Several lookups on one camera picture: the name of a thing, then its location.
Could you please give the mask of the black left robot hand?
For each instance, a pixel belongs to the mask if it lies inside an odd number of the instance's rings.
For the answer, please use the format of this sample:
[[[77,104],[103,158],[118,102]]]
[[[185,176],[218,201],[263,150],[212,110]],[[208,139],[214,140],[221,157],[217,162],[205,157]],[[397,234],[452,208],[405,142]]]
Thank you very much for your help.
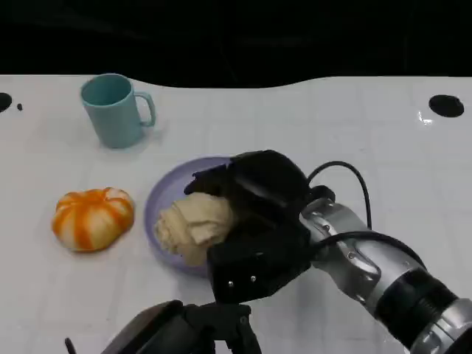
[[[104,353],[215,353],[224,341],[231,353],[260,353],[248,305],[163,302],[136,315]]]

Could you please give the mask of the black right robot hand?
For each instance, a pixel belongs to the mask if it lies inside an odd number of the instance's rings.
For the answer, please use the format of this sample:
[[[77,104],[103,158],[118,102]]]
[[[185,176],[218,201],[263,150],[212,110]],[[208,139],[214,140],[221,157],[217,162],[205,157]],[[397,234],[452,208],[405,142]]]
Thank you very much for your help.
[[[227,200],[236,217],[227,239],[209,248],[209,257],[290,254],[307,243],[294,210],[308,194],[309,183],[298,166],[279,152],[246,152],[196,172],[184,189],[187,195],[194,192]]]

